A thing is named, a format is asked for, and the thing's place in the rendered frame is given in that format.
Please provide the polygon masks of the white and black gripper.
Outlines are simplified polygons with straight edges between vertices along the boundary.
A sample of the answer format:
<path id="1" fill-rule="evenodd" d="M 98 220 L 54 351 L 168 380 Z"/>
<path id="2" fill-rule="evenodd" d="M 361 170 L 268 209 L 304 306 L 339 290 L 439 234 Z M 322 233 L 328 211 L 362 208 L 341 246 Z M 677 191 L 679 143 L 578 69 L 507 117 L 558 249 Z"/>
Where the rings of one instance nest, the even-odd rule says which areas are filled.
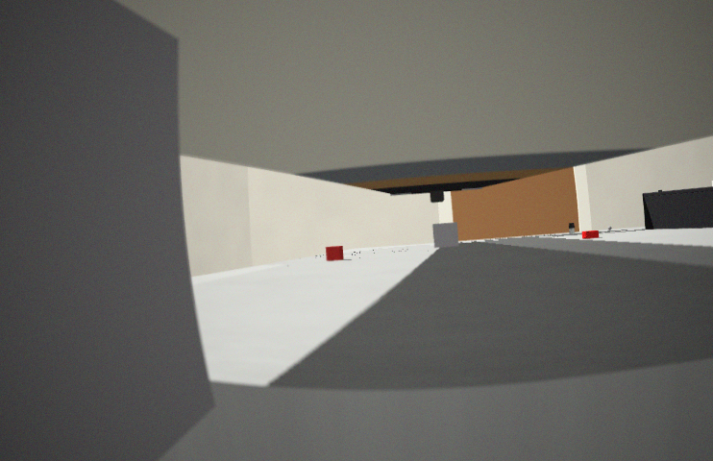
<path id="1" fill-rule="evenodd" d="M 440 201 L 444 202 L 444 190 L 430 191 L 430 202 L 440 203 Z"/>

